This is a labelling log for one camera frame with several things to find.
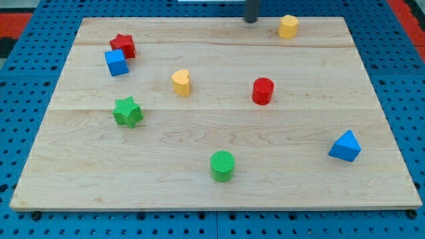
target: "wooden board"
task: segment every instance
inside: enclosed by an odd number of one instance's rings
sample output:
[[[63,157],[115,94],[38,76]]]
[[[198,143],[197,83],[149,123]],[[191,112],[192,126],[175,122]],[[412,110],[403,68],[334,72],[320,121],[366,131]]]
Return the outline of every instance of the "wooden board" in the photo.
[[[84,19],[11,201],[20,211],[374,210],[422,203],[342,18]],[[109,40],[132,34],[137,58],[111,77]],[[171,75],[189,69],[191,95]],[[258,106],[252,83],[276,84]],[[117,126],[114,100],[145,119]],[[329,157],[352,129],[354,163]],[[214,182],[218,150],[234,177]]]

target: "red star block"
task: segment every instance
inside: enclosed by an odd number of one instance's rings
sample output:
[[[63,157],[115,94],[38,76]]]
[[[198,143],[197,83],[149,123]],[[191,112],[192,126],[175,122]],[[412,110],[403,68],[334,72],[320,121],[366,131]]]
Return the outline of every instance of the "red star block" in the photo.
[[[131,35],[118,34],[117,37],[109,43],[111,44],[112,50],[122,49],[126,59],[135,57],[135,47],[133,37]]]

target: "toy block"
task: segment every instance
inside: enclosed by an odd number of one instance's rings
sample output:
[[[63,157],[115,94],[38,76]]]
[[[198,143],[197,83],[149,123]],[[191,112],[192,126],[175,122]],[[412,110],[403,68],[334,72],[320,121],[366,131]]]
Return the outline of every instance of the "toy block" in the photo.
[[[115,109],[112,112],[118,125],[127,125],[134,128],[135,124],[143,119],[140,106],[134,103],[133,97],[115,101]]]
[[[191,93],[191,77],[186,69],[176,71],[172,76],[174,92],[179,96],[188,96]]]
[[[297,17],[286,15],[280,19],[279,36],[285,39],[291,39],[297,35],[298,19]]]
[[[234,157],[227,151],[217,151],[211,157],[211,177],[217,182],[227,182],[233,177]]]
[[[361,148],[354,133],[349,130],[344,133],[332,146],[329,156],[353,162]]]
[[[111,76],[128,73],[128,67],[122,49],[105,52],[106,64],[108,65]]]
[[[259,105],[266,105],[272,101],[274,83],[269,78],[258,78],[252,89],[252,101]]]
[[[126,59],[135,57],[135,47],[133,37],[131,35],[118,34],[116,38],[110,42],[112,50],[122,49]]]

